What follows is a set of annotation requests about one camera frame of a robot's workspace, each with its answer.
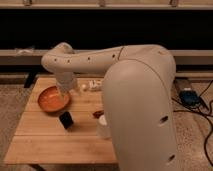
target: small object on table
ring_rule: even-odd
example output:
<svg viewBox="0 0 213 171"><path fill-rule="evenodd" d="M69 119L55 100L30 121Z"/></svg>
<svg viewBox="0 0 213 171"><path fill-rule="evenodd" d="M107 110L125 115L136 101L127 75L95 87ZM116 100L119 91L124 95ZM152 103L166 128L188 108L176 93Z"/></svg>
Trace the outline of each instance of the small object on table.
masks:
<svg viewBox="0 0 213 171"><path fill-rule="evenodd" d="M97 126L97 135L100 138L107 139L110 138L110 131L109 131L109 126L107 124L107 121L105 119L105 115L102 115L98 119L98 126Z"/></svg>
<svg viewBox="0 0 213 171"><path fill-rule="evenodd" d="M89 81L89 90L90 91L101 91L102 81L101 80L92 80Z"/></svg>
<svg viewBox="0 0 213 171"><path fill-rule="evenodd" d="M59 120L65 129L69 128L74 123L69 112L64 112L62 115L60 115Z"/></svg>
<svg viewBox="0 0 213 171"><path fill-rule="evenodd" d="M86 91L86 90L87 90L87 85L86 85L86 84L82 84L82 85L81 85L81 89L82 89L83 91Z"/></svg>
<svg viewBox="0 0 213 171"><path fill-rule="evenodd" d="M101 115L104 114L103 110L99 110L93 113L94 118L99 119Z"/></svg>

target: cable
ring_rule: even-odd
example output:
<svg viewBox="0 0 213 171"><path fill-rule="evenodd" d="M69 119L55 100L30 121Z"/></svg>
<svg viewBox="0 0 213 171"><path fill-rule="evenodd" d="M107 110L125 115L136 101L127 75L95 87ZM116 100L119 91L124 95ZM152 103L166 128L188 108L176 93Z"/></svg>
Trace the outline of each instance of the cable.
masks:
<svg viewBox="0 0 213 171"><path fill-rule="evenodd" d="M212 85L212 83L213 83L213 80L211 80L209 85L200 93L199 97L201 97L209 89L209 87Z"/></svg>
<svg viewBox="0 0 213 171"><path fill-rule="evenodd" d="M202 116L208 116L208 117L213 117L213 115L211 115L211 113L203 113L201 111L196 111L196 110L193 110L191 109L190 107L188 106L185 106L183 105L181 102L179 102L178 100L176 100L175 98L172 98L173 101L175 101L176 103L178 103L179 105L181 105L182 107L188 109L188 110L174 110L173 112L191 112L191 113L195 113L195 114L199 114L199 115L202 115ZM213 103L213 100L210 101L210 110L209 111L212 111L212 103Z"/></svg>
<svg viewBox="0 0 213 171"><path fill-rule="evenodd" d="M209 156L209 154L208 154L208 150L207 150L208 140L209 140L209 138L211 137L211 135L213 134L213 123L212 123L211 120L208 118L208 117L213 117L213 115L211 115L213 100L211 100L211 101L209 102L209 108L210 108L210 110L209 110L209 113L207 113L207 114L203 113L203 112L200 110L199 106L197 107L198 111L195 111L195 110L191 109L191 108L188 107L188 106L184 106L181 102L179 102L178 100L176 100L176 99L174 99L174 98L172 98L172 100L175 101L176 103L178 103L179 105L183 106L184 108L188 109L188 110L174 110L174 112L190 112L190 113L194 113L194 114L197 114L197 115L199 115L199 116L202 116L203 118L205 118L205 119L208 121L208 123L209 123L209 125L210 125L210 131L209 131L208 135L207 135L207 136L205 137L205 139L204 139L203 148L204 148L204 153L205 153L205 156L206 156L206 158L207 158L209 164L213 167L213 161L211 161L210 156Z"/></svg>

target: table leg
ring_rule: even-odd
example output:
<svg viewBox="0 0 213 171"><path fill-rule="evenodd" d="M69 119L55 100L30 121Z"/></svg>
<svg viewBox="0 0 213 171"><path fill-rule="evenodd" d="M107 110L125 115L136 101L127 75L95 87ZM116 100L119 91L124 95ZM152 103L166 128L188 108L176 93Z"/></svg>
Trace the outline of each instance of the table leg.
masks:
<svg viewBox="0 0 213 171"><path fill-rule="evenodd" d="M35 169L36 171L46 171L43 167L41 167L39 164L29 164L30 167Z"/></svg>

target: floor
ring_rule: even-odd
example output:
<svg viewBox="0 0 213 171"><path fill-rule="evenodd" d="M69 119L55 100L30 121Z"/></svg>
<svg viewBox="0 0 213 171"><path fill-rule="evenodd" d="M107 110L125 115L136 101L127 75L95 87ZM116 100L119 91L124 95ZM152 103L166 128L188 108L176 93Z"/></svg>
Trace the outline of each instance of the floor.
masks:
<svg viewBox="0 0 213 171"><path fill-rule="evenodd" d="M0 171L33 171L27 165L7 166L3 158L9 147L15 128L26 105L33 85L25 89L26 74L0 75ZM198 94L207 82L193 83ZM173 97L177 98L175 88ZM203 95L206 102L213 99L213 85ZM174 109L182 109L173 103ZM203 153L203 141L209 125L200 116L190 113L174 113L180 161L184 171L213 171ZM209 140L208 151L213 160L213 136ZM119 171L117 165L43 165L47 170L60 171Z"/></svg>

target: small black object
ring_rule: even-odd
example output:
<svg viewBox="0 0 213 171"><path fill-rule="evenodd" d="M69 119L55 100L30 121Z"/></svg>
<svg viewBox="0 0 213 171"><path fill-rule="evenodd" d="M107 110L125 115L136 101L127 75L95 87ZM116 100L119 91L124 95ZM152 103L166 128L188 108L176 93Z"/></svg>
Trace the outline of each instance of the small black object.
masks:
<svg viewBox="0 0 213 171"><path fill-rule="evenodd" d="M196 107L200 104L199 96L194 90L180 91L179 97L184 106Z"/></svg>
<svg viewBox="0 0 213 171"><path fill-rule="evenodd" d="M69 128L74 123L69 112L64 112L62 115L59 116L59 119L65 129Z"/></svg>

